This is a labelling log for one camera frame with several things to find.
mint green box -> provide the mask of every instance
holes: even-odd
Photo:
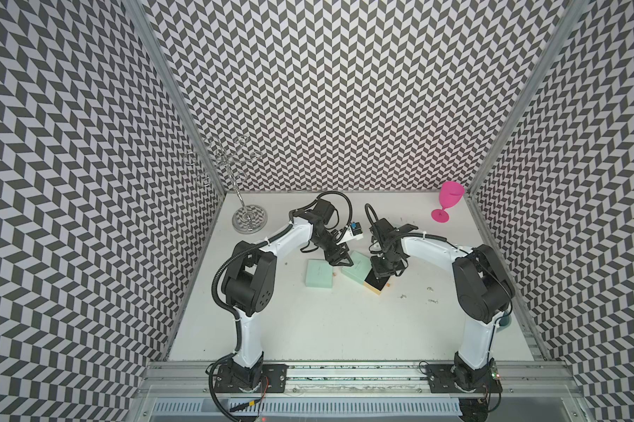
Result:
[[[363,281],[366,280],[366,276],[371,271],[371,258],[355,251],[350,252],[350,258],[352,266],[341,267],[341,273],[363,285]]]
[[[333,267],[323,259],[308,259],[308,271],[305,274],[307,287],[333,287]]]

black mounting plate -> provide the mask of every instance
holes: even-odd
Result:
[[[455,376],[451,372],[453,364],[430,364],[425,365],[425,373],[427,374],[427,382],[430,384],[432,393],[464,393],[455,385]],[[489,386],[491,393],[501,393],[502,384],[497,380],[492,380]],[[473,393],[485,393],[485,385],[481,385],[473,391]]]
[[[268,377],[267,393],[284,393],[287,384],[287,365],[265,365],[261,366],[261,384],[265,385],[264,377]],[[243,393],[240,387],[233,381],[233,373],[228,365],[221,365],[219,372],[214,377],[214,391],[217,393]],[[255,391],[250,394],[259,394],[262,391]]]

zigzag pattern backdrop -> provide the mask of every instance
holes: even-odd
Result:
[[[478,200],[552,355],[634,421],[634,1],[590,5]]]
[[[121,420],[211,221],[132,31],[117,0],[0,1],[0,421]]]
[[[564,2],[144,9],[202,135],[254,140],[243,189],[430,189],[473,179]]]

white tabletop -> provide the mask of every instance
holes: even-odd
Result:
[[[365,237],[348,245],[369,256],[370,224],[363,206],[370,203],[379,218],[393,225],[417,225],[429,234],[445,236],[454,244],[482,243],[464,200],[448,210],[451,219],[440,224],[430,213],[439,207],[438,193],[351,193],[353,221]],[[268,224],[255,234],[239,234],[231,217],[239,208],[228,194],[214,227],[200,273],[187,304],[169,360],[214,360],[235,346],[235,325],[227,311],[211,297],[214,273],[231,256],[239,241],[257,242],[284,227],[289,211],[310,203],[316,194],[243,194],[247,204],[268,211]],[[347,204],[335,195],[325,197],[338,208],[341,226]],[[335,223],[335,215],[330,225]],[[294,250],[279,262],[274,295],[260,313],[266,360],[452,360],[460,346],[466,315],[460,308],[452,275],[418,258],[409,259],[401,277],[392,277],[380,296],[334,268],[333,288],[305,287],[307,260],[323,259],[321,250]],[[498,332],[492,354],[498,360],[533,360],[515,318]]]

pink wine glass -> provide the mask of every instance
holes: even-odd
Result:
[[[441,209],[435,209],[432,211],[432,218],[439,223],[445,223],[448,221],[448,213],[444,211],[446,208],[455,207],[460,202],[460,198],[465,194],[465,187],[456,181],[445,181],[441,185],[439,191],[439,204]]]

